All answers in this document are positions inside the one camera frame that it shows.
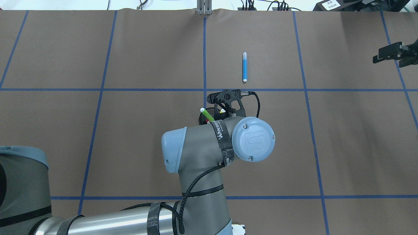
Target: blue marker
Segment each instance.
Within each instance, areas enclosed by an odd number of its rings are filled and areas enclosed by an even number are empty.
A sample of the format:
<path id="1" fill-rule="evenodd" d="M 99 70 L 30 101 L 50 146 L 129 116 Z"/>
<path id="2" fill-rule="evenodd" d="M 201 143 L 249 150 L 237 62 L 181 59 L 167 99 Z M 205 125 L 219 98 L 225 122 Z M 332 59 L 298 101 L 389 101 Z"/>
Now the blue marker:
<path id="1" fill-rule="evenodd" d="M 247 53 L 242 53 L 242 81 L 247 82 Z"/>

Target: universal robots logo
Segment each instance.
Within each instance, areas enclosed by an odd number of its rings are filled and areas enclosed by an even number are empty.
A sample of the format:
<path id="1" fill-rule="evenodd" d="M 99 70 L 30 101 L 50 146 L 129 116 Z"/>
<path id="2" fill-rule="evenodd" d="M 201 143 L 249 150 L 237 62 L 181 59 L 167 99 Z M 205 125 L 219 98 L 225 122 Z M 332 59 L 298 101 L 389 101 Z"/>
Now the universal robots logo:
<path id="1" fill-rule="evenodd" d="M 248 153 L 262 150 L 265 146 L 265 138 L 263 131 L 256 131 L 245 135 L 247 139 Z"/>
<path id="2" fill-rule="evenodd" d="M 222 139 L 222 131 L 224 131 L 224 129 L 222 128 L 222 126 L 219 124 L 219 121 L 214 121 L 213 123 L 215 123 L 215 127 L 216 127 L 216 135 L 218 136 L 218 140 Z"/>

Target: sticker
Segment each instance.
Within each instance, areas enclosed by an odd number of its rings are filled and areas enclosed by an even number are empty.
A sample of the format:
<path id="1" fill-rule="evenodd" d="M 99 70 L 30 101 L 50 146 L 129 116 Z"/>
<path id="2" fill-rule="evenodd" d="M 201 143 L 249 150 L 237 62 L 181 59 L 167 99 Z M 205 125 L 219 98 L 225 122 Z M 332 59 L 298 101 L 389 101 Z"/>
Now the sticker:
<path id="1" fill-rule="evenodd" d="M 328 1 L 328 2 L 324 2 L 322 5 L 324 6 L 324 8 L 325 8 L 326 10 L 332 10 L 332 9 L 335 9 L 335 8 L 337 8 L 337 7 L 340 7 L 340 6 L 341 6 L 341 5 L 337 2 L 337 0 L 331 0 L 331 1 Z"/>

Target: marker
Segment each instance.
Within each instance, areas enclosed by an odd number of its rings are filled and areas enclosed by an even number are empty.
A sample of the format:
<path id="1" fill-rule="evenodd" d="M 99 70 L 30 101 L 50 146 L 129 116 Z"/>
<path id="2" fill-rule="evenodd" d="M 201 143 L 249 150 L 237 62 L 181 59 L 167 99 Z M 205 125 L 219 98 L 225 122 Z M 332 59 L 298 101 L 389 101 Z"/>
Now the marker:
<path id="1" fill-rule="evenodd" d="M 242 81 L 247 82 L 247 53 L 242 53 Z"/>
<path id="2" fill-rule="evenodd" d="M 201 108 L 200 112 L 211 122 L 215 121 L 215 119 L 206 111 L 205 108 Z"/>

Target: green marker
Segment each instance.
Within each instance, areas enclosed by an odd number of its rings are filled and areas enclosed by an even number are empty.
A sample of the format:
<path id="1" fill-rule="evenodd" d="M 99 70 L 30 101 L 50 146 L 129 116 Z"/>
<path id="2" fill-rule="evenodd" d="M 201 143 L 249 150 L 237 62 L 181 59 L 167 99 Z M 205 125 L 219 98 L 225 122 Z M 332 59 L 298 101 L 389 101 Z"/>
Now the green marker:
<path id="1" fill-rule="evenodd" d="M 215 119 L 208 113 L 208 111 L 206 111 L 206 109 L 205 108 L 201 108 L 200 109 L 200 112 L 203 114 L 203 115 L 205 115 L 205 117 L 209 120 L 209 121 L 211 121 L 211 122 L 213 122 L 213 121 L 215 121 Z"/>

